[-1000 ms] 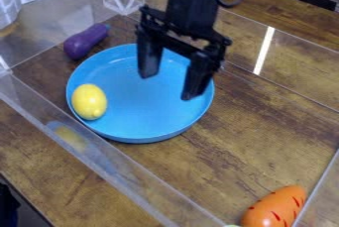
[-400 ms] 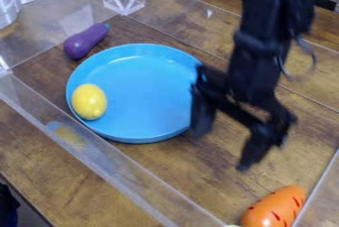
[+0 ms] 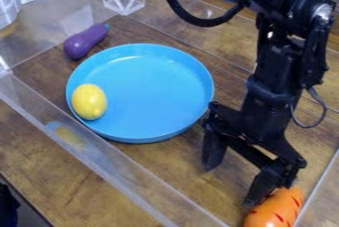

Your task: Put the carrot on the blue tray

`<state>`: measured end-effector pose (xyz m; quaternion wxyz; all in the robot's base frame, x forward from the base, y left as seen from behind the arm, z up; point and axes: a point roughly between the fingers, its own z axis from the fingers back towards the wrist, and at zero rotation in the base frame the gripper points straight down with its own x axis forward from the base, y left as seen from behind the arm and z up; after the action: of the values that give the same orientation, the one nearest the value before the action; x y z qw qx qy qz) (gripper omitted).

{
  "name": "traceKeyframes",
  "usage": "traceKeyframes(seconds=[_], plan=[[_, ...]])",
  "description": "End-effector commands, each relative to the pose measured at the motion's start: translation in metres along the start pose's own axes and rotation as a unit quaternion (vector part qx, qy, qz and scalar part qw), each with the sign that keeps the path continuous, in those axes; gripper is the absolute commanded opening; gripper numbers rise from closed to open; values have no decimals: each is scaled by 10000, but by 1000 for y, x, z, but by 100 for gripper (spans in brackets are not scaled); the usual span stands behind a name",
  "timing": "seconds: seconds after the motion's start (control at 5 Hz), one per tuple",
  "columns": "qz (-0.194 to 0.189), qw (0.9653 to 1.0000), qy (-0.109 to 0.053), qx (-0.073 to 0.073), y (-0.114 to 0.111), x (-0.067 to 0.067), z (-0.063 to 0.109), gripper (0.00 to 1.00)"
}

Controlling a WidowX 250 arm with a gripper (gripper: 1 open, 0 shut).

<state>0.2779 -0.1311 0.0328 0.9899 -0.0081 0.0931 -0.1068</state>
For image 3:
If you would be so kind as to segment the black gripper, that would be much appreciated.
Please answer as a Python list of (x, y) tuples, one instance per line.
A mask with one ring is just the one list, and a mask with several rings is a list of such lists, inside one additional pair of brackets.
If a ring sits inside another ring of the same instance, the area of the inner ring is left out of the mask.
[(276, 188), (291, 187), (307, 161), (284, 137), (300, 91), (275, 93), (252, 78), (247, 88), (240, 110), (210, 103), (202, 162), (206, 171), (212, 170), (231, 148), (260, 169), (244, 199), (246, 206), (256, 206)]

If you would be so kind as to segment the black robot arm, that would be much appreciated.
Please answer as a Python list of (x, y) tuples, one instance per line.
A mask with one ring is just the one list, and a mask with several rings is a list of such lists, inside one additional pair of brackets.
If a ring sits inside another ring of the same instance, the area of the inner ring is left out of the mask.
[(284, 131), (295, 121), (303, 92), (318, 93), (328, 70), (326, 46), (334, 23), (332, 0), (231, 0), (256, 12), (256, 62), (240, 110), (210, 104), (202, 161), (207, 170), (234, 149), (259, 174), (246, 204), (259, 204), (279, 187), (290, 187), (307, 161), (288, 144)]

